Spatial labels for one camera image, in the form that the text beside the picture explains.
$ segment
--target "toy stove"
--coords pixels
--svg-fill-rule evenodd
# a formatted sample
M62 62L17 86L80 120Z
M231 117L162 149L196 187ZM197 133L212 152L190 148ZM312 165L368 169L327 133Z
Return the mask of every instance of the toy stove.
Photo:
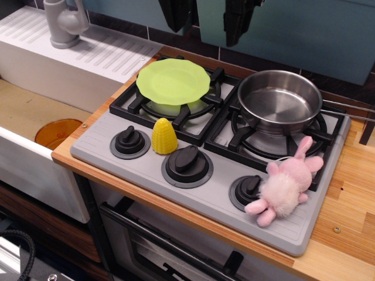
M199 104L168 108L167 113L143 97L134 82L73 144L72 155L286 253L302 255L350 118L319 114L303 133L266 135L241 117L237 89L242 79L222 68L206 72L210 90ZM152 128L161 117L171 121L178 137L178 149L166 156L150 148ZM307 191L309 200L289 217L260 228L257 216L247 215L243 208L257 199L258 185L267 178L267 163L294 155L305 135L314 139L308 156L322 156L325 162Z

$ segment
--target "oven handle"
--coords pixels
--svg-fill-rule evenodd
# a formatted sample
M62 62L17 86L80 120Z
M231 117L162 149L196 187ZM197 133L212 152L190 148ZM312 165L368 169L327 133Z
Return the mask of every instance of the oven handle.
M108 205L107 202L103 202L99 210L102 214L106 215L108 218L116 221L117 223L123 225L124 227L131 229L132 231L136 232L138 235L143 236L144 238L150 240L151 242L155 243L157 246L160 246L164 249L167 249L170 253L178 256L179 258L183 259L184 261L194 265L198 269L206 272L210 276L214 278L219 278L220 280L225 281L240 281L238 278L234 276L229 276L222 272L220 269L209 265L199 256L191 253L190 251L184 249L183 247L173 243L171 240L161 236L157 232L151 230L150 228L142 225L138 221L132 219L131 217L127 216L126 214L121 215L116 212L115 208Z

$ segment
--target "pink stuffed bunny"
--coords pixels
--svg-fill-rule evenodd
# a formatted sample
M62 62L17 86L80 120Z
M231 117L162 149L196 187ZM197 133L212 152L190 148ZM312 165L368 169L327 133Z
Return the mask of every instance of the pink stuffed bunny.
M257 222L261 227L269 225L276 216L287 217L299 204L308 199L306 191L312 183L312 174L323 166L323 159L314 156L306 159L306 152L312 145L312 137L304 137L295 156L283 161L279 166L276 162L267 165L270 175L260 187L260 199L245 207L250 215L260 214Z

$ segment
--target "dark tile backsplash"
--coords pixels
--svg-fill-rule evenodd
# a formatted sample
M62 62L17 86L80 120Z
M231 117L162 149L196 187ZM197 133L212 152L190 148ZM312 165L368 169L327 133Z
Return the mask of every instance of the dark tile backsplash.
M23 0L25 5L43 9L43 0ZM149 39L167 46L186 50L202 56L211 57L255 71L280 69L288 70L310 79L320 90L331 92L352 100L375 105L375 65L365 85L360 86L327 76L311 73L295 67L260 59L246 54L203 43L200 39L198 26L192 28L183 36L160 31L124 20L112 18L88 11L90 22L120 32L129 33L144 39Z

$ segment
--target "yellow corn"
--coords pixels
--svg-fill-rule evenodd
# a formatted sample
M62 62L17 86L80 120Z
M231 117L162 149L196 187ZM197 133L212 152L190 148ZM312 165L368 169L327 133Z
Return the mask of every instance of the yellow corn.
M151 145L158 154L170 154L177 149L177 136L172 124L166 118L160 118L152 131Z

